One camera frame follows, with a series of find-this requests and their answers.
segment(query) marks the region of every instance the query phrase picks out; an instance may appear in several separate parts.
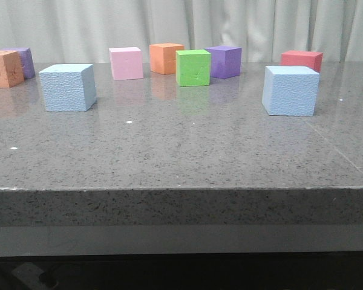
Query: purple cube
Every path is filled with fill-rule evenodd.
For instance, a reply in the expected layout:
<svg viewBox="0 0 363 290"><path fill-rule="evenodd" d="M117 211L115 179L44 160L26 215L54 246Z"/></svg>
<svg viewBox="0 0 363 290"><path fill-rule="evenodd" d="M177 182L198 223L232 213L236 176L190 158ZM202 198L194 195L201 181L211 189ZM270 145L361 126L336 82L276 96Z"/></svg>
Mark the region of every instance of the purple cube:
<svg viewBox="0 0 363 290"><path fill-rule="evenodd" d="M2 50L16 50L20 54L24 78L32 79L35 76L34 62L29 47L11 47Z"/></svg>
<svg viewBox="0 0 363 290"><path fill-rule="evenodd" d="M241 55L240 47L207 47L211 53L211 76L219 79L227 79L241 74Z"/></svg>

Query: orange cube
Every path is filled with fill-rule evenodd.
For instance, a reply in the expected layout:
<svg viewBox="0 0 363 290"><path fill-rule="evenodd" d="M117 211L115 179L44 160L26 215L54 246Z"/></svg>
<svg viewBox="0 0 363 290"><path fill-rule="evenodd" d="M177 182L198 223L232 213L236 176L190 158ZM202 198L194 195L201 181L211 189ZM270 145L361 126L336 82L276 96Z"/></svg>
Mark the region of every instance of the orange cube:
<svg viewBox="0 0 363 290"><path fill-rule="evenodd" d="M15 50L0 50L0 88L10 88L23 81L19 53Z"/></svg>
<svg viewBox="0 0 363 290"><path fill-rule="evenodd" d="M176 43L151 44L149 46L151 71L159 74L176 73L177 50L184 50L184 45Z"/></svg>

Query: foam cube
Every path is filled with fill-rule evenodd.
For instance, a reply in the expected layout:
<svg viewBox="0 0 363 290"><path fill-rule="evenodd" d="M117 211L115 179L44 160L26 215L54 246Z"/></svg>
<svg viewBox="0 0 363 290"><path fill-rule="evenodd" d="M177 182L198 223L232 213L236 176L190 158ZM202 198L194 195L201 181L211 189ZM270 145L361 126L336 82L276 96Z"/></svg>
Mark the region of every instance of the foam cube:
<svg viewBox="0 0 363 290"><path fill-rule="evenodd" d="M281 65L308 66L318 73L321 70L322 53L317 51L289 50L281 54Z"/></svg>
<svg viewBox="0 0 363 290"><path fill-rule="evenodd" d="M143 56L137 47L109 48L111 74L114 80L143 79Z"/></svg>
<svg viewBox="0 0 363 290"><path fill-rule="evenodd" d="M151 71L159 74L176 73L177 50L184 50L184 45L176 43L151 44L149 46Z"/></svg>
<svg viewBox="0 0 363 290"><path fill-rule="evenodd" d="M267 66L262 104L269 115L312 116L319 73L306 66Z"/></svg>
<svg viewBox="0 0 363 290"><path fill-rule="evenodd" d="M227 79L241 74L242 48L220 45L206 50L211 53L212 77Z"/></svg>
<svg viewBox="0 0 363 290"><path fill-rule="evenodd" d="M11 88L23 81L19 53L14 50L0 50L0 88Z"/></svg>
<svg viewBox="0 0 363 290"><path fill-rule="evenodd" d="M16 50L20 55L24 78L32 79L35 76L34 61L29 47L3 48L2 50Z"/></svg>
<svg viewBox="0 0 363 290"><path fill-rule="evenodd" d="M46 111L87 111L96 102L93 65L53 65L39 77Z"/></svg>
<svg viewBox="0 0 363 290"><path fill-rule="evenodd" d="M176 51L176 82L179 86L210 84L211 53L206 50Z"/></svg>

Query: green cube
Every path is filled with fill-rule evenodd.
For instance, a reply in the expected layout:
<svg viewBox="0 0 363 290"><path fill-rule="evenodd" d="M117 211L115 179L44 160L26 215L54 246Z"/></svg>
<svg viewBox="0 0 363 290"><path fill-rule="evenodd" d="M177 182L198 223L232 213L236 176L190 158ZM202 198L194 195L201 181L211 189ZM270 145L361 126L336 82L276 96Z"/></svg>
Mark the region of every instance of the green cube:
<svg viewBox="0 0 363 290"><path fill-rule="evenodd" d="M176 82L179 86L208 86L210 68L211 53L208 51L176 51Z"/></svg>

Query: black floor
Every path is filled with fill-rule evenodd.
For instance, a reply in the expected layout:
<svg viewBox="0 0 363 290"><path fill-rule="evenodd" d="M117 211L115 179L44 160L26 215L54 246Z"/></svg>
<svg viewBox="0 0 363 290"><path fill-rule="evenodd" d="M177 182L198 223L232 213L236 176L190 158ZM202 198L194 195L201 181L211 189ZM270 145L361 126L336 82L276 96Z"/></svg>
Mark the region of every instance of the black floor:
<svg viewBox="0 0 363 290"><path fill-rule="evenodd" d="M363 290L363 252L0 259L0 290L23 289Z"/></svg>

